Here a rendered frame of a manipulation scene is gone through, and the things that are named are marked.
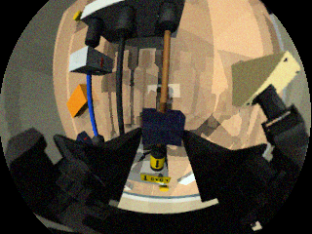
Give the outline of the yellow disc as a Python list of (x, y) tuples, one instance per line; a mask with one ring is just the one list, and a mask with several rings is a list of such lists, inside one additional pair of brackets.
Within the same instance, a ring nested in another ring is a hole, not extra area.
[(159, 188), (160, 191), (169, 191), (169, 187), (167, 186), (167, 184), (160, 184), (160, 188)]
[(73, 20), (75, 20), (75, 22), (77, 22), (77, 20), (80, 20), (82, 17), (82, 11), (79, 11), (78, 13), (75, 13)]

